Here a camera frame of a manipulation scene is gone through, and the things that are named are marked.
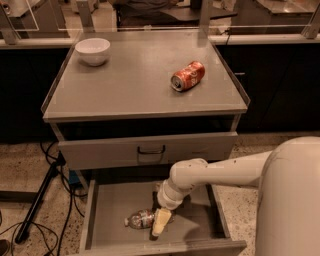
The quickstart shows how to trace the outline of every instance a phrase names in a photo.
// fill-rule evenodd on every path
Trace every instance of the floor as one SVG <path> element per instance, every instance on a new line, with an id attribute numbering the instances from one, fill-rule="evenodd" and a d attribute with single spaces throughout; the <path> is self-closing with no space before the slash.
<path id="1" fill-rule="evenodd" d="M 310 135 L 320 136 L 320 131 L 240 134 L 230 158 L 273 150 L 291 138 Z M 50 144 L 50 142 L 46 142 L 42 147 L 47 149 Z M 56 144 L 51 147 L 49 154 L 57 156 Z M 39 143 L 0 145 L 0 191 L 36 192 L 48 168 L 49 164 Z M 218 186 L 218 194 L 232 239 L 247 242 L 247 248 L 241 253 L 241 256 L 253 256 L 258 192 L 254 189 Z M 60 237 L 68 214 L 69 203 L 70 194 L 62 185 L 60 177 L 53 178 L 34 222 L 52 229 Z M 71 255 L 79 252 L 84 220 L 81 214 L 85 214 L 85 206 L 86 198 L 76 198 L 73 202 L 59 255 Z M 24 220 L 29 208 L 29 203 L 0 203 L 2 213 L 1 239 L 6 238 L 13 241 L 18 232 L 16 227 Z M 29 231 L 29 236 L 23 243 L 13 243 L 13 255 L 42 256 L 49 251 L 38 227 L 32 224 Z M 53 233 L 46 230 L 43 232 L 49 248 L 54 247 L 56 238 Z"/>

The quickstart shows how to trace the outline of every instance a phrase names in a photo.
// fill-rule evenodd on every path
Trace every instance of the drawer front panel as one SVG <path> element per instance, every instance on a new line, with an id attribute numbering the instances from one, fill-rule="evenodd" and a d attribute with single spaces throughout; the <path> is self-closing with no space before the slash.
<path id="1" fill-rule="evenodd" d="M 229 157 L 236 132 L 63 141 L 59 148 L 73 170 L 168 164 L 192 158 Z"/>

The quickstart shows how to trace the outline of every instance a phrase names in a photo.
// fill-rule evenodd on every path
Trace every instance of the bottle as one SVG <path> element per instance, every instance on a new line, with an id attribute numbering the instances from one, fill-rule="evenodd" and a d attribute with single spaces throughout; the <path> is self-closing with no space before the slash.
<path id="1" fill-rule="evenodd" d="M 154 222 L 154 213 L 155 210 L 144 209 L 133 213 L 129 218 L 124 219 L 124 225 L 126 227 L 131 227 L 134 229 L 145 229 L 152 228 Z M 171 215 L 171 218 L 168 223 L 174 221 L 174 214 Z"/>

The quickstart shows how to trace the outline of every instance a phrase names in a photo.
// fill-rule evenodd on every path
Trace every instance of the tabletop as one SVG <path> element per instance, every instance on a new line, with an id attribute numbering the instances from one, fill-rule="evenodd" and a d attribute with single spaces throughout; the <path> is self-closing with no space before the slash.
<path id="1" fill-rule="evenodd" d="M 247 105 L 217 52 L 197 29 L 85 33 L 111 42 L 111 58 L 90 67 L 74 51 L 44 113 L 54 122 L 241 114 Z M 201 82 L 185 92 L 171 76 L 192 61 Z"/>

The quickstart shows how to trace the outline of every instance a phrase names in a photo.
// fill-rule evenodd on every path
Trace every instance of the black cabinet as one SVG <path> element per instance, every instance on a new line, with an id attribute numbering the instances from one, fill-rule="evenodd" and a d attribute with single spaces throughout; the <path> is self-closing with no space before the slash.
<path id="1" fill-rule="evenodd" d="M 54 138 L 40 108 L 68 51 L 0 51 L 0 142 Z"/>
<path id="2" fill-rule="evenodd" d="M 251 99 L 238 131 L 320 129 L 320 44 L 217 48 Z"/>

